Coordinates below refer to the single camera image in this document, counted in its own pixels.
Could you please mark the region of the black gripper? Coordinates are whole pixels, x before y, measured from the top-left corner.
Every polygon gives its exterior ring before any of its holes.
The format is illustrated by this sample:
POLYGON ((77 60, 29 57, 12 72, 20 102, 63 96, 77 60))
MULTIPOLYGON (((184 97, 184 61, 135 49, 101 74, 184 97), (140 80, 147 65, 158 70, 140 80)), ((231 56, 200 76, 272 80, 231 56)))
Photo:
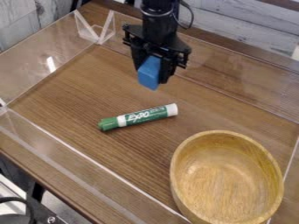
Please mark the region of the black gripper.
POLYGON ((176 67, 186 68, 192 49, 178 37, 179 8, 152 10, 142 7, 143 23, 124 24, 123 43, 131 47, 135 69, 148 56, 162 59, 159 83, 166 84, 176 67))

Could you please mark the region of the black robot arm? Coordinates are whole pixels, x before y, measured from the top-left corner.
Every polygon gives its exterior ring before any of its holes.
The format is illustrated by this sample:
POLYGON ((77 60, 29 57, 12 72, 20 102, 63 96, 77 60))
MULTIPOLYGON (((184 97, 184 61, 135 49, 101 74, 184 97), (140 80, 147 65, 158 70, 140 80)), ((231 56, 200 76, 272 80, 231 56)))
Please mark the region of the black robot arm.
POLYGON ((188 29, 179 22, 180 6, 188 10, 183 0, 142 0, 143 23, 124 24, 123 43, 131 48, 131 55, 139 83, 156 90, 175 74, 176 67, 186 68, 191 47, 178 36, 178 27, 188 29))

